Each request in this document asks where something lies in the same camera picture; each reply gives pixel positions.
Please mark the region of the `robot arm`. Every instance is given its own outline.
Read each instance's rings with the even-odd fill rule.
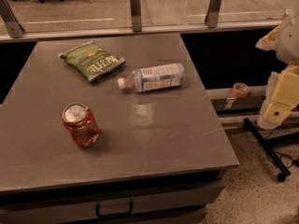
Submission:
[[[259,49],[274,49],[277,58],[288,65],[280,74],[272,72],[268,79],[258,118],[258,125],[266,130],[281,125],[299,104],[299,4],[286,15],[280,26],[256,45]]]

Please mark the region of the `plastic bottle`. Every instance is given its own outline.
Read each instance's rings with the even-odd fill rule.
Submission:
[[[181,85],[185,69],[181,63],[170,63],[134,70],[127,78],[119,78],[120,89],[137,92],[157,90]]]

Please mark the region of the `green snack bag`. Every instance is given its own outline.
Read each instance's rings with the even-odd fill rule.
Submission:
[[[77,69],[90,83],[125,64],[123,58],[116,59],[108,52],[100,49],[93,41],[58,56]]]

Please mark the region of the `silver can top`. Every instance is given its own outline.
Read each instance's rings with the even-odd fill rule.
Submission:
[[[78,122],[86,117],[88,107],[82,104],[71,104],[66,107],[63,113],[64,121]]]

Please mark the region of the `red soda can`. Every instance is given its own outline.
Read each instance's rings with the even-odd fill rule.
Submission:
[[[79,147],[89,147],[99,139],[93,112],[83,104],[68,105],[62,114],[65,128]]]

